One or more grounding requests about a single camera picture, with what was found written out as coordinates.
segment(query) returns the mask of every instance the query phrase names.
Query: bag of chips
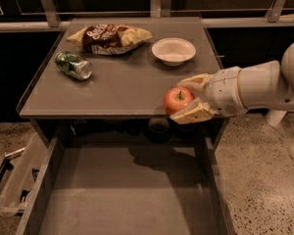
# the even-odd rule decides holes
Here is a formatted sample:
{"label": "bag of chips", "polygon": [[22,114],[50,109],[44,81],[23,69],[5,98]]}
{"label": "bag of chips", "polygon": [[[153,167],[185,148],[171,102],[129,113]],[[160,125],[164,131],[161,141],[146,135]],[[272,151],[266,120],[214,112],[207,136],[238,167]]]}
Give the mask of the bag of chips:
{"label": "bag of chips", "polygon": [[100,55],[128,52],[152,37],[143,28],[126,24],[97,24],[83,28],[67,40],[83,50]]}

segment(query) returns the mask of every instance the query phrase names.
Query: open drawer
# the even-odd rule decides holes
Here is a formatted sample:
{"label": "open drawer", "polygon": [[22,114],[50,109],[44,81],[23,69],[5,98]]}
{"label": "open drawer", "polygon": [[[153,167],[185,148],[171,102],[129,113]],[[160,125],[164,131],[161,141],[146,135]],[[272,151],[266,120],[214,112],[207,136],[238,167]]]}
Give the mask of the open drawer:
{"label": "open drawer", "polygon": [[201,128],[190,140],[162,144],[65,129],[50,142],[18,235],[234,234]]}

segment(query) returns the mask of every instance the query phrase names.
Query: white cylinder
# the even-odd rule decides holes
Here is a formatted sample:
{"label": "white cylinder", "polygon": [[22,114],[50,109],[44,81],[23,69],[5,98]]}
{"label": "white cylinder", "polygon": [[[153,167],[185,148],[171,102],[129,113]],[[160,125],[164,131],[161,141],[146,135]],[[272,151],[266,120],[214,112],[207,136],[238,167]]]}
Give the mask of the white cylinder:
{"label": "white cylinder", "polygon": [[270,109],[265,115],[265,120],[268,123],[268,125],[278,126],[284,118],[284,116],[286,115],[286,113],[286,111]]}

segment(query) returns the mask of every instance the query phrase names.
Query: chip bag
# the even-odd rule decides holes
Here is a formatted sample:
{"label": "chip bag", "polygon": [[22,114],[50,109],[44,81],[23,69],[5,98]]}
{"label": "chip bag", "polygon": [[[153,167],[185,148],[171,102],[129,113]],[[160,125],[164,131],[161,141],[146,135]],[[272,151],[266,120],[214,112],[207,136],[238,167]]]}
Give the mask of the chip bag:
{"label": "chip bag", "polygon": [[126,24],[97,24],[83,28],[67,40],[83,50],[100,55],[118,55],[138,47],[152,34]]}

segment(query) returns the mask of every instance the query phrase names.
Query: gray tabletop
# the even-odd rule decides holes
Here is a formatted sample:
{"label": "gray tabletop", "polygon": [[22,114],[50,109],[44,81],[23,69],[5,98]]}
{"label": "gray tabletop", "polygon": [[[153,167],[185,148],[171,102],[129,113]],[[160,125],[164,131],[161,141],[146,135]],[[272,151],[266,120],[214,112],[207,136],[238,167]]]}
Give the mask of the gray tabletop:
{"label": "gray tabletop", "polygon": [[[67,37],[93,24],[132,24],[153,37],[134,51],[119,56],[87,54]],[[165,37],[192,42],[195,57],[177,68],[156,59],[151,47]],[[59,51],[71,51],[92,63],[84,81],[70,78],[55,65]],[[164,116],[166,92],[186,77],[220,69],[199,18],[73,19],[20,112],[22,118],[147,118]]]}

